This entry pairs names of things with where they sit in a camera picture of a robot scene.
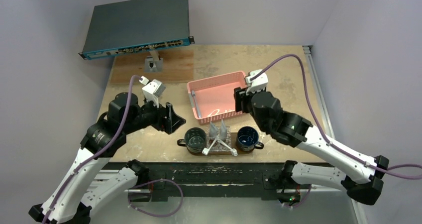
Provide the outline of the dark grey mug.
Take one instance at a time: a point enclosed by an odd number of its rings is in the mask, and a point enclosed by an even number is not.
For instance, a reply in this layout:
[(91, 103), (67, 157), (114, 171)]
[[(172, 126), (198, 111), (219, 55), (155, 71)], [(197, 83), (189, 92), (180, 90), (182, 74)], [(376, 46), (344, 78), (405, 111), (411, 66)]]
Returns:
[(206, 132), (199, 128), (193, 127), (186, 131), (184, 138), (177, 140), (177, 145), (186, 147), (191, 153), (199, 154), (206, 147)]

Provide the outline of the pink plastic basket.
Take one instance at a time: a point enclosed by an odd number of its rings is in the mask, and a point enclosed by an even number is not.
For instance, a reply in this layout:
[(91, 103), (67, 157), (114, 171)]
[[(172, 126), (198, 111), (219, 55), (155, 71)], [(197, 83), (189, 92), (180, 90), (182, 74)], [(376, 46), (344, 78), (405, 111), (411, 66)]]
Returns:
[[(245, 88), (245, 72), (236, 71), (187, 83), (188, 97), (199, 124), (241, 115), (235, 111), (234, 89)], [(196, 93), (202, 118), (198, 118), (191, 90)]]

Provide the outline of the dark blue mug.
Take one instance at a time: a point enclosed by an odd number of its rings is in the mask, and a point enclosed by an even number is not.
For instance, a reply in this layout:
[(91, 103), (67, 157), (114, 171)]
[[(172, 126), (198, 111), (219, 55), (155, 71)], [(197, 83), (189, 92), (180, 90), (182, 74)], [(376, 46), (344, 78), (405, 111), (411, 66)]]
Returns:
[(263, 149), (265, 145), (259, 141), (258, 131), (250, 126), (242, 127), (236, 137), (236, 147), (249, 152), (254, 149)]

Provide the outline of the clear glass toothbrush holder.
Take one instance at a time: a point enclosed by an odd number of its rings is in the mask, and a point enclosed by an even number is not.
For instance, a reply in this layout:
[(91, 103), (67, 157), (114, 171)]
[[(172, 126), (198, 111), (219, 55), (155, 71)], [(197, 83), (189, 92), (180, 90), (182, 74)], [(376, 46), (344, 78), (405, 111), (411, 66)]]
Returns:
[(219, 131), (219, 126), (210, 126), (207, 131), (207, 143), (206, 149), (208, 150), (207, 155), (226, 155), (231, 154), (232, 156), (237, 156), (237, 150), (232, 146), (231, 142), (231, 130), (227, 126), (226, 137), (221, 138)]

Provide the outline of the oval wooden tray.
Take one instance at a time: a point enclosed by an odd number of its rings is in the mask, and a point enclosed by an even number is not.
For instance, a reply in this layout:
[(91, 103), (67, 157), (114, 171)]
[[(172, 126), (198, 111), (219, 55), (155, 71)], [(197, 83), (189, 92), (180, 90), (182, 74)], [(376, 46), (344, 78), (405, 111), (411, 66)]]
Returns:
[[(249, 150), (249, 151), (241, 150), (237, 146), (237, 134), (238, 134), (237, 132), (231, 132), (230, 135), (228, 136), (230, 138), (230, 140), (228, 140), (226, 144), (228, 144), (232, 148), (235, 148), (237, 150), (238, 156), (251, 154), (253, 151), (257, 150), (256, 148)], [(212, 147), (212, 149), (210, 150), (210, 152), (208, 154), (208, 156), (212, 156), (212, 155), (229, 155), (229, 156), (232, 156), (229, 149), (227, 149), (226, 147), (224, 147), (223, 145), (221, 145), (218, 142)]]

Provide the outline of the blue capped toothpaste tube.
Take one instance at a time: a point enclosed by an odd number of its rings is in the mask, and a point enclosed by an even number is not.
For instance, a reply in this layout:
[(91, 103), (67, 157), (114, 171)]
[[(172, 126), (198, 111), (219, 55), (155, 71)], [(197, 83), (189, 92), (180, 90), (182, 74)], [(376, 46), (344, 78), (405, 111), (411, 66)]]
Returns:
[(220, 125), (220, 128), (219, 128), (219, 138), (221, 140), (226, 140), (227, 136), (228, 136), (227, 126), (225, 125), (224, 120), (221, 119), (221, 125)]

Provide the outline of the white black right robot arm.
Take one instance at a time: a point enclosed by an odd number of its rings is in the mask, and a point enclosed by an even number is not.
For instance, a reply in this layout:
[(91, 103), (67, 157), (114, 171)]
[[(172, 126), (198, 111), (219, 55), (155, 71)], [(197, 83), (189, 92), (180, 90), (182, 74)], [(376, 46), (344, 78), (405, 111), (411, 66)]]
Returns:
[(365, 205), (378, 201), (389, 159), (368, 156), (341, 144), (308, 119), (284, 111), (270, 92), (247, 94), (245, 88), (235, 88), (234, 100), (236, 111), (250, 114), (258, 128), (275, 141), (311, 153), (331, 165), (312, 166), (288, 160), (277, 179), (272, 180), (275, 185), (320, 185), (345, 191), (348, 197)]

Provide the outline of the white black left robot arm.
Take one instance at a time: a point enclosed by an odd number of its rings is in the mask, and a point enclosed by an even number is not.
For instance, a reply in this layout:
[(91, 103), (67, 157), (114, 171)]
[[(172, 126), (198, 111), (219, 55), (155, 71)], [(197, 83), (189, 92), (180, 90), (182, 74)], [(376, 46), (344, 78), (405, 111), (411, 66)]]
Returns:
[(135, 94), (117, 94), (108, 110), (88, 128), (58, 188), (45, 202), (32, 206), (29, 215), (42, 224), (87, 224), (94, 212), (119, 192), (152, 187), (148, 167), (133, 159), (116, 176), (88, 190), (97, 174), (126, 144), (129, 134), (147, 127), (172, 134), (185, 123), (170, 103), (161, 105), (146, 99), (140, 105)]

